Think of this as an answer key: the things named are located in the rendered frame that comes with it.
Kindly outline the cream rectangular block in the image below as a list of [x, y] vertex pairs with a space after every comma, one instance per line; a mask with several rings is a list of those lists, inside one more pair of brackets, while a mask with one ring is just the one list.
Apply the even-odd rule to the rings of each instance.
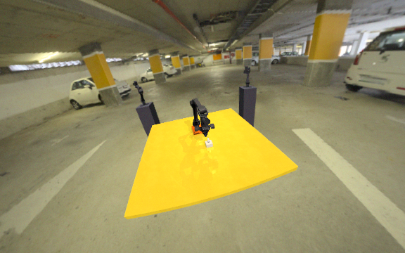
[[208, 141], [205, 141], [205, 145], [206, 145], [206, 147], [207, 147], [207, 148], [211, 148], [211, 147], [213, 147], [212, 140], [210, 140], [210, 142], [209, 142], [209, 143], [208, 143]]

